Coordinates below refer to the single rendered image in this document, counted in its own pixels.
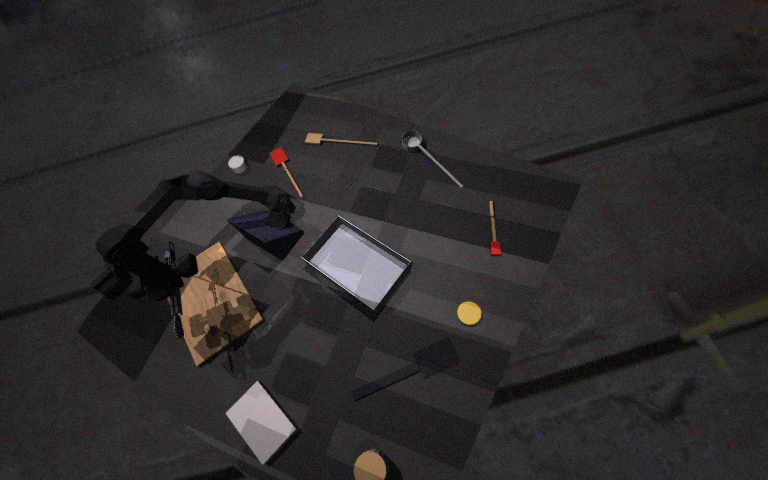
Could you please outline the light brown wooden board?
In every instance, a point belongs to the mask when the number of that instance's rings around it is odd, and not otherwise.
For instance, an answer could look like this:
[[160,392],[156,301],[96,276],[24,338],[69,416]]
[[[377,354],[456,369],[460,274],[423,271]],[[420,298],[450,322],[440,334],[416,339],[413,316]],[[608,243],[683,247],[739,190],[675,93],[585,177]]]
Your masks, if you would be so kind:
[[221,242],[196,256],[198,273],[182,278],[184,339],[197,367],[264,322]]

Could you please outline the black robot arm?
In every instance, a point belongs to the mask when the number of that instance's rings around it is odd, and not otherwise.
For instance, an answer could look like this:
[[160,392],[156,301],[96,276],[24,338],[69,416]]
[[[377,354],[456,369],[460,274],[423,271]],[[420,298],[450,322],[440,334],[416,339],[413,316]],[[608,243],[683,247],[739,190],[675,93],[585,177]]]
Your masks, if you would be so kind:
[[[90,285],[106,298],[115,300],[133,281],[126,271],[137,276],[152,272],[155,261],[146,253],[150,248],[140,240],[175,200],[218,200],[223,197],[258,201],[269,209],[264,224],[278,230],[290,225],[290,214],[296,208],[290,195],[275,185],[256,187],[223,181],[199,171],[161,181],[124,223],[111,228],[98,239],[97,250],[108,268]],[[159,274],[154,279],[142,280],[152,301],[169,297],[177,289],[175,280],[169,274]]]

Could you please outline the grey saucepan with long handle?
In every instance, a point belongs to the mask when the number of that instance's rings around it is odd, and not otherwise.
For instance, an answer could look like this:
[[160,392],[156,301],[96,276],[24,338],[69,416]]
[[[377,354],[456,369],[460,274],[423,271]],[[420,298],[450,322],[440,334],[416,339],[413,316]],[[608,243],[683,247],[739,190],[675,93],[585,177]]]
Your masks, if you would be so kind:
[[402,147],[407,152],[416,152],[419,149],[421,149],[425,154],[427,154],[448,176],[450,176],[461,188],[463,185],[453,176],[451,175],[432,155],[430,155],[422,146],[422,136],[419,132],[410,130],[403,134],[402,136]]

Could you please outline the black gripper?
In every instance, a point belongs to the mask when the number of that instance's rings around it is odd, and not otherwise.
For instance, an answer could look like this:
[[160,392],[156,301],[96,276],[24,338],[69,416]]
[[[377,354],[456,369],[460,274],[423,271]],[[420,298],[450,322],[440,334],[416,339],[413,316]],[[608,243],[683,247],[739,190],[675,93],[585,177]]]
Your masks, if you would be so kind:
[[169,274],[171,279],[174,279],[176,285],[178,285],[180,288],[184,287],[181,276],[183,278],[190,278],[191,276],[194,276],[198,273],[196,257],[190,253],[177,259],[177,265],[175,265],[175,263],[168,265],[168,262],[166,261],[160,262],[158,261],[158,256],[156,255],[152,256],[152,258],[155,261],[152,272],[146,276],[135,276],[130,278],[133,280],[132,283],[128,286],[129,295],[131,297],[138,299],[145,296],[147,291],[144,290],[144,286],[146,285],[142,282],[142,280],[154,279],[155,276],[160,275],[159,272]]

